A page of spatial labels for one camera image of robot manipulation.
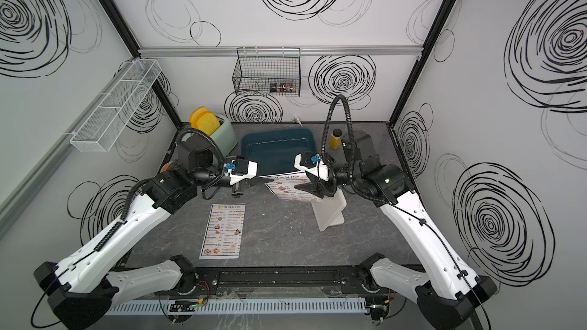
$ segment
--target white acrylic stand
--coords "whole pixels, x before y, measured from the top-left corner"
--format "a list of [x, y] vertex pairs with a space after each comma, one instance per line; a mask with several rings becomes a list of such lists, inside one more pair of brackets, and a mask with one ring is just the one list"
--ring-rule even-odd
[[333, 197], [325, 196], [321, 203], [312, 203], [320, 231], [324, 231], [330, 226], [343, 224], [345, 218], [342, 216], [342, 209], [345, 207], [346, 199], [341, 189], [337, 189]]

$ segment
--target dark blue tray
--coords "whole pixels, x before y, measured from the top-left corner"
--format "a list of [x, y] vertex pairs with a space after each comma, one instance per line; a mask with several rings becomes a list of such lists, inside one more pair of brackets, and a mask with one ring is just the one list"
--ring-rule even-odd
[[242, 156], [258, 164], [257, 176], [297, 171], [294, 158], [305, 150], [316, 152], [314, 135], [306, 128], [247, 134], [241, 141]]

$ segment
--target white wire basket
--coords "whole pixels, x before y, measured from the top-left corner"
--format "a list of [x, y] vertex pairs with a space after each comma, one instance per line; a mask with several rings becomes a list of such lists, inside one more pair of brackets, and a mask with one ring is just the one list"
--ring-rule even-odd
[[157, 60], [136, 59], [70, 143], [81, 152], [108, 152], [161, 74]]

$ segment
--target plastic bin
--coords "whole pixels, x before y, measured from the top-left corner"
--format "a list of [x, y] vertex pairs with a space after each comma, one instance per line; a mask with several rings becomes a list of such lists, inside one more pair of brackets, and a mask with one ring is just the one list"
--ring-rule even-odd
[[247, 134], [241, 144], [241, 155], [258, 164], [257, 176], [295, 172], [294, 158], [298, 154], [305, 150], [316, 152], [314, 135], [306, 128]]
[[[232, 128], [230, 119], [218, 115], [216, 115], [216, 117], [218, 118], [218, 121], [220, 121], [220, 127], [216, 129], [216, 131], [213, 132], [210, 137], [214, 142], [216, 142], [223, 156], [226, 157], [237, 145], [238, 139], [234, 134], [234, 129]], [[193, 134], [188, 133], [184, 135], [181, 140], [186, 141], [192, 135]]]

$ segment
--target red wire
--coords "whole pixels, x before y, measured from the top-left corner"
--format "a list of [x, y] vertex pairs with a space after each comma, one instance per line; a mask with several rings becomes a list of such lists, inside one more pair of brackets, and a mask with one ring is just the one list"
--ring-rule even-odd
[[201, 283], [204, 283], [206, 285], [206, 289], [208, 290], [208, 294], [210, 294], [210, 287], [208, 286], [208, 283], [206, 283], [205, 280], [201, 280]]

